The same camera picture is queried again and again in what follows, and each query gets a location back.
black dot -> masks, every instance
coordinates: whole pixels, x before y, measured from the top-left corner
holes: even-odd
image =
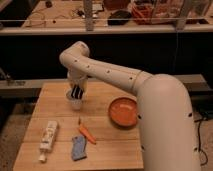
[[[198,151],[198,148],[197,148],[197,147],[195,147],[195,148],[194,148],[194,152],[197,152],[197,151]]]

carrot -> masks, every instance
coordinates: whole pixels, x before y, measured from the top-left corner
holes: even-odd
[[[80,123],[78,130],[81,134],[83,134],[87,138],[88,141],[90,141],[92,144],[96,144],[95,138],[82,123]]]

cable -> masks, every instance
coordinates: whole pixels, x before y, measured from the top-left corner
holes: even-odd
[[[200,136],[200,128],[201,128],[201,124],[202,122],[205,121],[205,118],[202,117],[201,119],[198,119],[195,121],[195,123],[198,122],[198,127],[197,127],[197,135],[198,135],[198,151],[204,154],[205,157],[205,161],[203,163],[201,163],[201,166],[204,166],[208,163],[209,159],[208,159],[208,155],[206,154],[206,152],[202,149],[202,141],[201,141],[201,136]]]
[[[35,27],[35,26],[40,26],[40,25],[46,25],[46,21],[45,21],[45,15],[44,13],[42,12],[39,12],[39,11],[35,11],[35,12],[32,12],[32,14],[28,17],[28,20],[29,20],[29,25],[26,26],[26,27]],[[40,15],[40,19],[39,20],[33,20],[32,17],[33,15]],[[35,22],[35,21],[41,21],[41,23],[38,23],[38,24],[32,24],[32,22]]]

tube cap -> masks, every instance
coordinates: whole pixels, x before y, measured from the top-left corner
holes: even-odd
[[[45,163],[47,161],[47,157],[44,153],[41,153],[38,160],[41,162],[41,163]]]

wooden table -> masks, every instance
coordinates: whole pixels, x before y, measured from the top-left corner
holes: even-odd
[[[107,116],[108,106],[115,98],[135,98],[103,82],[88,82],[82,110],[73,111],[65,97],[69,89],[66,82],[43,85],[14,171],[142,169],[138,125],[132,129],[120,129]],[[74,162],[71,139],[80,135],[77,129],[79,116],[96,137],[97,144],[88,142],[87,158]],[[49,120],[56,120],[60,128],[53,151],[42,164],[38,161],[38,147]]]

